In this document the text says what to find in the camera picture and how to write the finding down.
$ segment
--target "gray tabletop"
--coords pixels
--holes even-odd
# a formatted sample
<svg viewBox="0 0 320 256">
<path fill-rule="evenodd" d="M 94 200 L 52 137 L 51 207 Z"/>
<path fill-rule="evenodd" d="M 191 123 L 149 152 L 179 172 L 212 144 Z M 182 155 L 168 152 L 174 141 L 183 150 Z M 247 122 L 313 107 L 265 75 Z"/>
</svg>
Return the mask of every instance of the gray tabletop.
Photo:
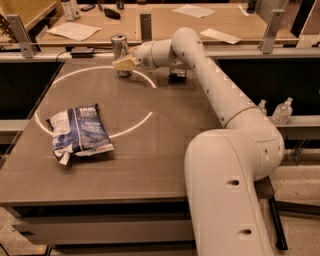
<svg viewBox="0 0 320 256">
<path fill-rule="evenodd" d="M 170 83 L 169 69 L 120 78 L 103 62 L 67 61 L 0 170 L 0 205 L 64 205 L 185 198 L 184 154 L 202 131 L 219 126 L 192 71 Z M 97 103 L 114 151 L 52 153 L 48 117 Z"/>
</svg>

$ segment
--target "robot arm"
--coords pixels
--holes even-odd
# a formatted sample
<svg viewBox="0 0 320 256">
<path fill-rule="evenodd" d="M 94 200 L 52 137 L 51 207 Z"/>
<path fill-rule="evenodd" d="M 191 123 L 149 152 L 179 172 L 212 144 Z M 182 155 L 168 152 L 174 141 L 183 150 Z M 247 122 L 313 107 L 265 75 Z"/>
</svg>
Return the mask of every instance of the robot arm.
<svg viewBox="0 0 320 256">
<path fill-rule="evenodd" d="M 199 134 L 185 156 L 185 179 L 200 256 L 273 255 L 254 181 L 282 160 L 277 128 L 206 56 L 197 33 L 180 28 L 172 39 L 146 42 L 135 59 L 143 69 L 186 64 L 194 70 L 225 129 Z"/>
</svg>

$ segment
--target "blue and white package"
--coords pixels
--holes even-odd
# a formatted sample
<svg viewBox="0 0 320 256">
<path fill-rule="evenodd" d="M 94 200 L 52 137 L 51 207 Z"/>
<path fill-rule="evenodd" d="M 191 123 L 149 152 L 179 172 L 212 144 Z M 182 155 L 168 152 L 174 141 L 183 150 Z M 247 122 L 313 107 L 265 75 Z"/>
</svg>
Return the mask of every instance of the blue and white package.
<svg viewBox="0 0 320 256">
<path fill-rule="evenodd" d="M 90 156 L 113 150 L 110 138 L 98 116 L 98 104 L 68 109 L 50 117 L 53 153 L 66 165 L 70 154 Z"/>
</svg>

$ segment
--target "white paper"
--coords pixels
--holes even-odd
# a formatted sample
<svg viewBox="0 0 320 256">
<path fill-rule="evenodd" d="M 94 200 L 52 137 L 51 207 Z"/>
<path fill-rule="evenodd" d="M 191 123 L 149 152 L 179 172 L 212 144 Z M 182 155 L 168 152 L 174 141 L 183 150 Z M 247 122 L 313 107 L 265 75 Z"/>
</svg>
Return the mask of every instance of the white paper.
<svg viewBox="0 0 320 256">
<path fill-rule="evenodd" d="M 203 17 L 208 16 L 208 15 L 215 12 L 211 9 L 202 8 L 202 7 L 198 7 L 198 6 L 194 6 L 194 5 L 190 5 L 190 4 L 186 4 L 182 7 L 174 9 L 172 11 L 186 14 L 186 15 L 191 15 L 191 16 L 197 17 L 197 18 L 203 18 Z"/>
<path fill-rule="evenodd" d="M 49 29 L 48 32 L 54 35 L 68 37 L 77 41 L 83 41 L 101 29 L 102 28 L 67 22 Z"/>
<path fill-rule="evenodd" d="M 237 38 L 235 36 L 231 36 L 231 35 L 216 31 L 216 30 L 213 30 L 211 28 L 201 32 L 200 34 L 208 36 L 208 37 L 211 37 L 211 38 L 214 38 L 214 39 L 217 39 L 219 41 L 227 42 L 229 44 L 235 44 L 235 43 L 241 41 L 240 38 Z"/>
</svg>

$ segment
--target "metal can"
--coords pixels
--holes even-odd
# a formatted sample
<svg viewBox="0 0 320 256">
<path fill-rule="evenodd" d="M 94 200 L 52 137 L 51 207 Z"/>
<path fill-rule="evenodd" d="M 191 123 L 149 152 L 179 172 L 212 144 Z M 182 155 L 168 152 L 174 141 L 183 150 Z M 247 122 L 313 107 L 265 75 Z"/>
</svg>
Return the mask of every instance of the metal can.
<svg viewBox="0 0 320 256">
<path fill-rule="evenodd" d="M 114 53 L 114 59 L 117 60 L 121 57 L 129 54 L 129 47 L 127 44 L 127 37 L 123 34 L 116 34 L 111 37 L 111 44 Z M 118 75 L 122 77 L 127 77 L 132 74 L 128 70 L 118 70 Z"/>
<path fill-rule="evenodd" d="M 117 3 L 117 9 L 118 9 L 118 10 L 124 9 L 124 2 L 123 2 L 123 0 L 116 0 L 116 3 Z"/>
<path fill-rule="evenodd" d="M 78 7 L 77 0 L 70 0 L 70 4 L 71 4 L 71 11 L 73 13 L 73 17 L 75 19 L 79 19 L 80 18 L 80 10 Z"/>
<path fill-rule="evenodd" d="M 61 4 L 64 11 L 64 15 L 66 16 L 66 20 L 69 22 L 74 21 L 70 0 L 61 0 Z"/>
</svg>

